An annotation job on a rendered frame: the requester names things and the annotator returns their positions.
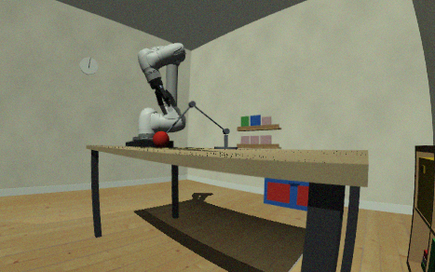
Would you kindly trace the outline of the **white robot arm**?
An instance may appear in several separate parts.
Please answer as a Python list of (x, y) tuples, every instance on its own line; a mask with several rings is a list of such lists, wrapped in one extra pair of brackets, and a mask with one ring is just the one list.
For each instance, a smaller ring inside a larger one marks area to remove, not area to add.
[[(151, 49), (151, 50), (150, 50)], [(138, 60), (148, 83), (161, 79), (159, 68), (167, 65), (166, 92), (170, 96), (170, 104), (173, 108), (169, 112), (166, 105), (167, 115), (158, 114), (153, 108), (145, 108), (139, 116), (139, 136), (136, 140), (153, 140), (155, 133), (167, 132), (169, 128), (181, 116), (177, 107), (177, 83), (178, 66), (185, 60), (185, 49), (181, 43), (174, 43), (165, 47), (145, 48), (138, 53)], [(160, 116), (160, 117), (159, 117)], [(183, 116), (169, 132), (180, 131), (185, 128), (186, 118)]]

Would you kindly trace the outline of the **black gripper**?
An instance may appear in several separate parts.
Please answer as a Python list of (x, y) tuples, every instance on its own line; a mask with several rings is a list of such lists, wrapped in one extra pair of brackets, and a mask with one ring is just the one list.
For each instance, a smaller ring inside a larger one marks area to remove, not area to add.
[[(169, 112), (173, 111), (173, 108), (170, 104), (169, 95), (167, 94), (166, 90), (163, 88), (162, 85), (163, 85), (163, 83), (162, 83), (161, 79), (155, 80), (155, 81), (150, 83), (151, 89), (154, 89), (154, 88), (156, 89), (156, 91), (155, 91), (156, 99), (157, 99), (157, 102), (159, 102), (158, 105), (160, 106), (163, 115), (165, 116), (168, 113), (167, 113), (166, 108), (164, 106), (163, 100), (164, 100), (165, 104), (167, 105)], [(163, 100), (161, 97), (163, 98)]]

